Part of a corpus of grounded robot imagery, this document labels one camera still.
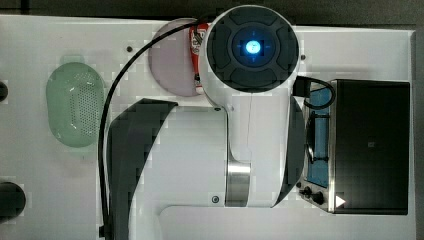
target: black power cable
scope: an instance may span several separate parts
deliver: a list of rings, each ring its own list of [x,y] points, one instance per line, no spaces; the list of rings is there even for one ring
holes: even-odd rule
[[[98,167],[99,167],[99,178],[100,178],[100,196],[101,196],[101,203],[102,203],[102,215],[103,215],[103,227],[101,227],[100,235],[104,236],[105,239],[111,239],[113,233],[112,228],[110,226],[110,216],[109,216],[109,208],[107,204],[107,194],[106,194],[106,179],[105,179],[105,167],[104,167],[104,159],[103,159],[103,149],[104,149],[104,135],[105,135],[105,127],[106,127],[106,119],[109,111],[110,102],[112,100],[113,93],[116,90],[116,87],[118,86],[119,82],[121,81],[124,74],[127,72],[127,70],[130,68],[130,66],[143,54],[147,49],[151,48],[154,44],[161,41],[162,39],[179,32],[183,29],[190,28],[192,26],[197,26],[199,24],[203,23],[202,19],[198,19],[194,22],[187,23],[184,25],[181,25],[179,27],[176,27],[172,30],[169,30],[168,32],[165,32],[164,34],[160,35],[159,37],[153,39],[148,44],[146,44],[144,47],[142,47],[122,68],[122,70],[119,72],[118,76],[116,76],[115,80],[112,83],[112,86],[109,89],[109,92],[107,94],[105,104],[103,105],[103,112],[102,112],[102,118],[100,120],[100,129],[99,129],[99,142],[97,145],[97,155],[98,155]]]
[[[318,83],[320,85],[323,85],[325,88],[328,88],[328,90],[331,91],[331,98],[326,104],[320,106],[312,105],[305,100],[305,106],[314,110],[328,108],[331,104],[333,104],[334,100],[336,100],[336,90],[334,90],[333,86],[331,86],[331,84],[329,84],[328,82],[310,77],[297,76],[295,85],[293,86],[293,95],[308,98],[310,95],[310,87],[312,82]]]

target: green mesh object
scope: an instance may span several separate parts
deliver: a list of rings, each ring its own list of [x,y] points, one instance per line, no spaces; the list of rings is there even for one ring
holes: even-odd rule
[[[66,63],[50,76],[47,89],[49,125],[69,147],[86,147],[97,140],[104,103],[103,80],[83,63]]]

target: silver metal ring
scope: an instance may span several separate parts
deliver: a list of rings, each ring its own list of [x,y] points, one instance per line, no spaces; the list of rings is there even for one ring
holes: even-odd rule
[[[226,207],[246,207],[249,199],[250,163],[234,159],[228,149]]]

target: pink object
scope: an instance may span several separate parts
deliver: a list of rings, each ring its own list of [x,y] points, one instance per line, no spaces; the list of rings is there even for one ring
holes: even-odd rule
[[[195,21],[183,18],[169,22],[154,36]],[[149,67],[156,82],[177,96],[198,95],[194,82],[194,70],[190,55],[189,29],[174,33],[155,44],[149,50]]]

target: black device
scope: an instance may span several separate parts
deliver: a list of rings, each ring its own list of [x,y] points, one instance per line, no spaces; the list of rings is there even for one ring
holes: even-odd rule
[[[332,85],[337,98],[320,120],[326,123],[317,123],[316,112],[308,113],[315,123],[307,130],[313,141],[307,141],[312,146],[306,148],[306,173],[298,185],[302,197],[338,214],[406,215],[410,84],[335,80]],[[326,151],[313,156],[322,144]],[[324,201],[307,197],[319,193]]]

